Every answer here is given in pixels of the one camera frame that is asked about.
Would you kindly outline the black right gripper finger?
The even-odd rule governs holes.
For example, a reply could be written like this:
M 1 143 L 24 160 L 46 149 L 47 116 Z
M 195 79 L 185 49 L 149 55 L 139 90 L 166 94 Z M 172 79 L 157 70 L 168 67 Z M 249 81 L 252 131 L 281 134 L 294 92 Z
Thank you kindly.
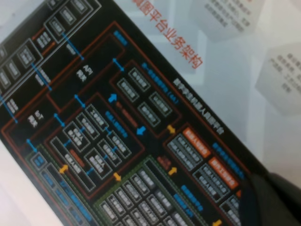
M 299 226 L 301 189 L 275 173 L 252 174 L 242 182 L 239 219 L 243 226 Z

